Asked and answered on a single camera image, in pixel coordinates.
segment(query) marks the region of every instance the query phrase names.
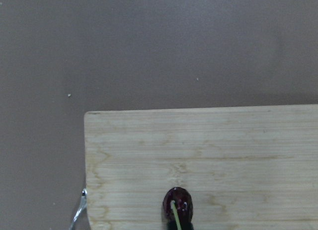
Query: wooden cutting board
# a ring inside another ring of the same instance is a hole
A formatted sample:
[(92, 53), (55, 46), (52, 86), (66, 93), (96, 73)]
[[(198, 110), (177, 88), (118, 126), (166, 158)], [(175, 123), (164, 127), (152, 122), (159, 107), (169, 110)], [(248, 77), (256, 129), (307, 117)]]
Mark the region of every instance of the wooden cutting board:
[(318, 105), (85, 115), (92, 230), (161, 230), (174, 186), (195, 230), (318, 229)]

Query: bamboo cutting board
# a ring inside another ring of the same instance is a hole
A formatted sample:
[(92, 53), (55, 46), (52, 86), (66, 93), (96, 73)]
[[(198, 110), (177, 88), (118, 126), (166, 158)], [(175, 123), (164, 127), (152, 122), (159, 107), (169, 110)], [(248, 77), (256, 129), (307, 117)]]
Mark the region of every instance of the bamboo cutting board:
[(195, 230), (318, 230), (318, 105), (85, 115), (92, 230), (161, 230), (174, 187)]

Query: cherry stem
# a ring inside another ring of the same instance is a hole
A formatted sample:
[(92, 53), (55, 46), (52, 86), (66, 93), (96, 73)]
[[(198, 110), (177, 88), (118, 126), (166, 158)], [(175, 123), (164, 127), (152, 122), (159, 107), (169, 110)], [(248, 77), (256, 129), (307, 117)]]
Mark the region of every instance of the cherry stem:
[(179, 216), (178, 216), (177, 208), (175, 207), (174, 204), (175, 204), (175, 201), (172, 200), (172, 201), (170, 202), (170, 206), (171, 206), (171, 209), (172, 209), (172, 211), (173, 211), (173, 215), (174, 215), (174, 218), (175, 218), (175, 222), (177, 223), (177, 228), (178, 228), (178, 230), (182, 230), (182, 229), (181, 229), (181, 225), (180, 225), (180, 221), (179, 221)]

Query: gray surface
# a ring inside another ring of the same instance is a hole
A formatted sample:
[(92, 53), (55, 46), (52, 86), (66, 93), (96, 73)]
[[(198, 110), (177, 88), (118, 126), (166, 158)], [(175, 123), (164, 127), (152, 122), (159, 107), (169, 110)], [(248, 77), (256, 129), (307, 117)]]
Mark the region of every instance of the gray surface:
[(0, 229), (68, 228), (86, 111), (317, 103), (317, 7), (0, 0)]

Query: cherry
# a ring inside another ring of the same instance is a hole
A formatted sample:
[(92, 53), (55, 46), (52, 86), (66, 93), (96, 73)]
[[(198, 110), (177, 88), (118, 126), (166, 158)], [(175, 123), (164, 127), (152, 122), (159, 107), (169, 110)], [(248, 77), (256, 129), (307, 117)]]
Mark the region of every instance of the cherry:
[(173, 200), (175, 201), (180, 223), (191, 223), (193, 216), (193, 204), (189, 192), (181, 187), (174, 187), (167, 192), (163, 199), (162, 205), (165, 217), (167, 218), (168, 222), (175, 221), (175, 217), (170, 205), (171, 201)]

